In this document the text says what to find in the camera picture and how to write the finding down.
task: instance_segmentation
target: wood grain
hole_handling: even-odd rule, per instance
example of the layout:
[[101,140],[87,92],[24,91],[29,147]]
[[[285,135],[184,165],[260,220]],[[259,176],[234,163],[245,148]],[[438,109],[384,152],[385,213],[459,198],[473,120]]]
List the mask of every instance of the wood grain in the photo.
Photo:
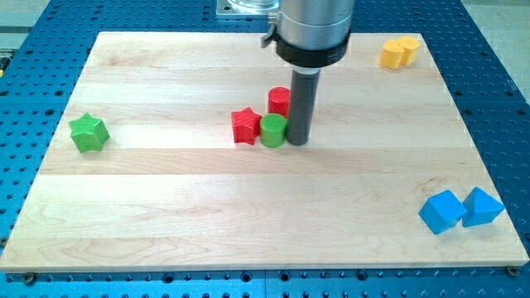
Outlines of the wood grain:
[[[354,34],[323,70],[310,142],[233,144],[290,68],[256,34],[100,33],[7,247],[5,272],[453,267],[528,261],[504,212],[435,236],[417,213],[451,189],[499,199],[424,41],[377,66]],[[79,154],[68,121],[111,134]]]

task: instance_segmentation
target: green star block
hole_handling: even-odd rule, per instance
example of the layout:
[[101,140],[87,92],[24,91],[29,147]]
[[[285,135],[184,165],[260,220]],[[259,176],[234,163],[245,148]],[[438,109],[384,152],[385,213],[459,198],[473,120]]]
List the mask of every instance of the green star block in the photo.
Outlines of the green star block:
[[103,120],[92,118],[89,113],[68,124],[72,128],[70,136],[81,153],[90,150],[102,151],[103,143],[110,138]]

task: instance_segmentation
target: blue pegboard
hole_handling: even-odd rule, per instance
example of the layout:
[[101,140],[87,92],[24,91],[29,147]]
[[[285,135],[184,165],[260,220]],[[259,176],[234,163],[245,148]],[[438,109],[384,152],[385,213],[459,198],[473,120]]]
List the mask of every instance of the blue pegboard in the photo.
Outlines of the blue pegboard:
[[[268,28],[262,17],[224,20],[214,10],[213,0],[50,1],[0,79],[0,238],[12,230],[98,33]],[[422,33],[528,250],[530,108],[462,4],[358,0],[354,11],[354,32]],[[250,281],[245,272],[0,274],[0,297],[530,296],[529,266],[250,273]]]

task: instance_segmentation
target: blue block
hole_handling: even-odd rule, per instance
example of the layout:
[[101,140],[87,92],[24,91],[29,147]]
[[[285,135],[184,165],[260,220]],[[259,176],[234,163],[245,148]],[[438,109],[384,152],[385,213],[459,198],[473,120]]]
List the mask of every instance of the blue block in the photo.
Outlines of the blue block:
[[504,210],[504,206],[496,199],[475,187],[464,200],[467,214],[462,219],[464,227],[478,224],[489,224]]
[[450,191],[433,195],[420,210],[420,217],[434,234],[452,228],[465,215],[464,205]]

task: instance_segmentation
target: toy block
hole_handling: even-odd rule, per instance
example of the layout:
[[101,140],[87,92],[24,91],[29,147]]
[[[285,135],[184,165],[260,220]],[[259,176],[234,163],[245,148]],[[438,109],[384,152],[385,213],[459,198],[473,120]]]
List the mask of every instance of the toy block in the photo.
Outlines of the toy block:
[[434,234],[454,227],[467,210],[450,191],[446,190],[427,199],[420,210],[420,217]]
[[72,129],[70,136],[81,153],[90,150],[102,151],[103,144],[110,138],[103,120],[92,118],[89,113],[68,124]]
[[504,210],[501,203],[478,187],[465,198],[464,206],[467,208],[467,214],[462,219],[464,227],[489,224]]
[[289,117],[291,90],[283,87],[272,88],[268,92],[268,113],[279,113],[285,119]]
[[395,70],[399,67],[405,50],[397,40],[387,40],[383,44],[383,52],[379,58],[379,65]]
[[234,131],[234,142],[246,142],[254,145],[254,141],[259,136],[259,121],[261,115],[256,114],[250,107],[242,111],[232,112],[232,129]]
[[278,113],[270,113],[262,118],[260,137],[262,144],[269,148],[280,147],[285,141],[287,120]]
[[414,37],[403,36],[397,40],[397,43],[404,50],[403,56],[399,63],[401,65],[410,65],[414,63],[417,57],[417,52],[420,49],[420,42]]

